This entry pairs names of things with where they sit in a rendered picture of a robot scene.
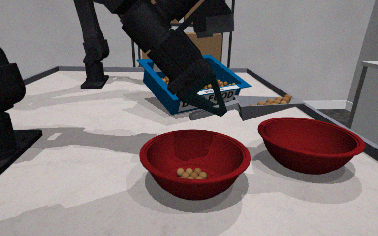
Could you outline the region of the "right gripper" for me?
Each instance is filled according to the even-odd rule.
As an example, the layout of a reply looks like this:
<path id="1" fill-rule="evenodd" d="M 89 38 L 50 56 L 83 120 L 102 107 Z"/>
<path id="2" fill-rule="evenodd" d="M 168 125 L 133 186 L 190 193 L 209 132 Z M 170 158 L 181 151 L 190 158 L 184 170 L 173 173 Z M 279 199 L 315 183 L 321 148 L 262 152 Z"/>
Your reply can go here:
<path id="1" fill-rule="evenodd" d="M 172 95 L 176 94 L 182 102 L 222 117 L 227 112 L 227 108 L 211 65 L 201 56 L 183 72 L 160 47 L 173 32 L 174 30 L 170 29 L 147 56 L 169 79 L 167 89 Z M 197 94 L 209 84 L 212 85 L 217 99 L 216 104 Z M 213 107 L 215 105 L 219 107 Z"/>

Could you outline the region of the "grey table edge rim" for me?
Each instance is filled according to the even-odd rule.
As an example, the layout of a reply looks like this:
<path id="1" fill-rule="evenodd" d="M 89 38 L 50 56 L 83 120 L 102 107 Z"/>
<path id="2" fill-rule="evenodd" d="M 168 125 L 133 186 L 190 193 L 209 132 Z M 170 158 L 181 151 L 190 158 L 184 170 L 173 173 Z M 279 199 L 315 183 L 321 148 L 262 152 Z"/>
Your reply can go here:
<path id="1" fill-rule="evenodd" d="M 254 72 L 250 68 L 228 68 L 228 69 L 230 69 L 234 73 L 250 74 L 252 77 L 254 77 L 258 81 L 263 83 L 265 86 L 267 86 L 269 89 L 271 89 L 272 91 L 274 91 L 281 97 L 284 97 L 286 94 L 289 94 L 291 97 L 295 97 L 291 93 L 275 85 L 274 83 L 262 77 L 261 75 Z M 55 66 L 47 70 L 41 71 L 39 73 L 33 74 L 31 76 L 28 76 L 26 78 L 23 78 L 24 84 L 25 85 L 30 84 L 34 81 L 44 78 L 57 71 L 86 71 L 86 69 L 85 69 L 85 66 Z M 103 71 L 105 72 L 144 72 L 144 68 L 143 67 L 103 67 Z M 378 161 L 378 145 L 362 137 L 361 135 L 357 134 L 351 129 L 345 127 L 344 125 L 340 124 L 339 122 L 335 121 L 334 119 L 330 118 L 329 116 L 325 115 L 324 113 L 320 112 L 319 110 L 315 109 L 314 107 L 310 106 L 307 103 L 305 103 L 304 105 L 297 106 L 297 108 L 299 108 L 301 111 L 308 114 L 310 117 L 312 117 L 315 120 L 335 124 L 337 126 L 340 126 L 342 128 L 345 128 L 355 133 L 356 135 L 361 137 L 361 139 L 365 142 L 365 150 L 363 152 L 369 155 L 370 157 L 372 157 L 373 159 L 375 159 L 376 161 Z"/>

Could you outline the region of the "blue dog food box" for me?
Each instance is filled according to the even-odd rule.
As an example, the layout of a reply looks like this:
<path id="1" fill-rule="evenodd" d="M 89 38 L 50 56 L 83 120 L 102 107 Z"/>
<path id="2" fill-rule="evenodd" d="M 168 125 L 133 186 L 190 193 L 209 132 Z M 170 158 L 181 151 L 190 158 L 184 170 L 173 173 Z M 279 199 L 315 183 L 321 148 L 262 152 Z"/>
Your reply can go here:
<path id="1" fill-rule="evenodd" d="M 220 87 L 224 102 L 235 100 L 234 96 L 239 95 L 241 89 L 251 87 L 250 84 L 220 63 L 213 56 L 202 56 L 211 65 L 217 80 L 220 80 L 223 83 L 226 81 L 228 82 L 228 85 L 235 83 L 235 85 Z M 171 115 L 200 109 L 182 102 L 176 96 L 176 94 L 172 95 L 170 93 L 170 91 L 167 89 L 168 85 L 162 80 L 162 78 L 166 77 L 166 75 L 152 62 L 151 59 L 140 59 L 138 63 L 144 68 L 144 84 L 150 89 L 150 91 L 156 96 L 156 98 Z M 197 94 L 215 104 L 217 103 L 213 88 L 201 90 Z"/>

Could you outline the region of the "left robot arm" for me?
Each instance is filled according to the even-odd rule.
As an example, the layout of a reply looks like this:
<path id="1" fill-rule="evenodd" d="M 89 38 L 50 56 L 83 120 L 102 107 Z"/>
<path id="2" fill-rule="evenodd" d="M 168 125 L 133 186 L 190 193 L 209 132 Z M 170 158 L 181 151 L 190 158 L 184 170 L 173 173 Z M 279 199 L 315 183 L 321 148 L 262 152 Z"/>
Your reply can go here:
<path id="1" fill-rule="evenodd" d="M 94 3 L 91 0 L 73 0 L 83 32 L 85 50 L 86 80 L 81 89 L 101 89 L 109 75 L 104 75 L 103 61 L 109 55 L 107 39 L 104 39 L 97 19 Z"/>

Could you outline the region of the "red bowl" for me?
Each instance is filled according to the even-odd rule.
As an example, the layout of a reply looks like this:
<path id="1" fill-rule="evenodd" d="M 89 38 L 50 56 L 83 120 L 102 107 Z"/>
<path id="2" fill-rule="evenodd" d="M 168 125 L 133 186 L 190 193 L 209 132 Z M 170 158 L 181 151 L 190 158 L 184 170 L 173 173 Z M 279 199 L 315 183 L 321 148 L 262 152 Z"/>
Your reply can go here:
<path id="1" fill-rule="evenodd" d="M 320 175 L 339 169 L 365 149 L 355 133 L 308 118 L 272 118 L 258 126 L 271 156 L 282 166 Z"/>
<path id="2" fill-rule="evenodd" d="M 139 157 L 162 189 L 193 201 L 206 200 L 227 190 L 251 161 L 250 152 L 241 142 L 207 130 L 160 134 L 142 146 Z M 178 168 L 200 168 L 207 178 L 180 178 Z"/>

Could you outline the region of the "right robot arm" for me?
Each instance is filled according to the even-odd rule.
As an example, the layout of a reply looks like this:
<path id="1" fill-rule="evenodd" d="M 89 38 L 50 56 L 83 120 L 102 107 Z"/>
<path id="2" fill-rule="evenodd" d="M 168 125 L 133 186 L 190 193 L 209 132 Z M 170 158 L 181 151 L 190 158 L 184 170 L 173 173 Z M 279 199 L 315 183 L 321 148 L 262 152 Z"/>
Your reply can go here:
<path id="1" fill-rule="evenodd" d="M 151 0 L 91 0 L 103 4 L 112 14 L 124 15 L 123 31 L 146 53 L 172 28 Z M 200 0 L 154 0 L 173 21 L 180 21 Z M 160 47 L 184 72 L 202 56 L 184 33 L 193 22 L 197 38 L 234 31 L 234 13 L 224 0 L 204 0 Z M 42 130 L 13 130 L 5 112 L 20 102 L 26 87 L 16 63 L 9 63 L 0 47 L 0 175 L 41 136 Z M 13 133 L 14 131 L 14 133 Z M 15 136 L 14 136 L 15 135 Z"/>

